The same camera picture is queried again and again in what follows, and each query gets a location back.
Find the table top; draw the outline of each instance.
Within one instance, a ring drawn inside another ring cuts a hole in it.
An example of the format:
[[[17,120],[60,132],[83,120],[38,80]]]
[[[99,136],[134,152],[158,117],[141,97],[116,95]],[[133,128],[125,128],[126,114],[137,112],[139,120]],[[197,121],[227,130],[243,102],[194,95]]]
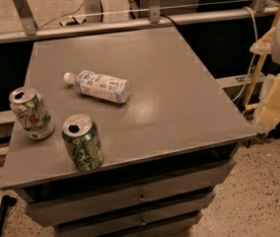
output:
[[[127,103],[80,95],[63,81],[65,72],[84,69],[129,80]],[[255,136],[174,27],[36,42],[26,85],[42,94],[55,130],[35,141],[15,122],[1,190],[90,173],[77,170],[61,137],[75,114],[98,126],[104,162],[96,171]]]

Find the speckled floor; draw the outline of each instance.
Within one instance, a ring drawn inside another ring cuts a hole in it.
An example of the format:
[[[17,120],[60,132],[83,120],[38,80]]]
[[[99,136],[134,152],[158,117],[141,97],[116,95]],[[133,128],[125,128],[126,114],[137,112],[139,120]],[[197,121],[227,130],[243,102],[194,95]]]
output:
[[[40,29],[61,28],[60,23],[73,22],[73,15],[78,22],[82,22],[86,14],[95,13],[84,8],[83,0],[28,0],[28,3]],[[102,0],[102,4],[105,12],[104,23],[129,20],[129,14],[123,13],[130,10],[128,0]],[[0,33],[22,30],[13,0],[0,0]]]
[[[236,167],[215,188],[199,223],[160,237],[280,237],[280,138],[256,138],[250,149],[242,146],[235,159]],[[53,236],[52,228],[41,228],[24,214],[25,203],[17,195],[0,192],[0,202],[3,195],[18,199],[8,211],[3,237]]]

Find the green and white can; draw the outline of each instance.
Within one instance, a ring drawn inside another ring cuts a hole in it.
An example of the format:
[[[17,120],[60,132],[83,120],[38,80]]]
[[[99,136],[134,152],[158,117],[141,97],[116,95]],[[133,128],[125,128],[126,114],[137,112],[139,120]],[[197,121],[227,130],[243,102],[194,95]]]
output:
[[[30,138],[44,139],[54,131],[51,114],[34,88],[18,88],[10,94],[9,100],[13,113]]]
[[[101,166],[101,141],[97,126],[89,116],[69,117],[62,125],[62,138],[79,170],[91,171]]]

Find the gray table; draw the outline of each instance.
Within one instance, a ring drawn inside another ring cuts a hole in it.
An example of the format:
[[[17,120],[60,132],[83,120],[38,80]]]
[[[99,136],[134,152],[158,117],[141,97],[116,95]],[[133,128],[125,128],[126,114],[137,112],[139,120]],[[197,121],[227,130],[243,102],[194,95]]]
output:
[[[128,79],[128,102],[82,96],[63,82],[65,72],[83,69]],[[15,190],[29,204],[28,215],[54,226],[59,236],[151,236],[166,225],[197,222],[206,206],[200,204],[210,202],[213,187],[234,166],[238,142],[254,136],[172,27],[36,42],[26,85],[43,95],[55,130],[32,141],[15,123],[0,189]],[[61,125],[74,114],[87,114],[98,125],[104,162],[95,172],[79,172],[63,144]],[[111,214],[123,219],[120,225]],[[133,217],[139,227],[126,223]]]

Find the bottle cap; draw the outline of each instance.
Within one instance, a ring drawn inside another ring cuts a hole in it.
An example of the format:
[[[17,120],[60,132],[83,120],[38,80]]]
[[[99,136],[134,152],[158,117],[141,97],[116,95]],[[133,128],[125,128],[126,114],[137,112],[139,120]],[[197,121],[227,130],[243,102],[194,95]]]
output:
[[[73,73],[65,73],[63,76],[63,80],[68,84],[74,84],[75,82],[75,74]]]

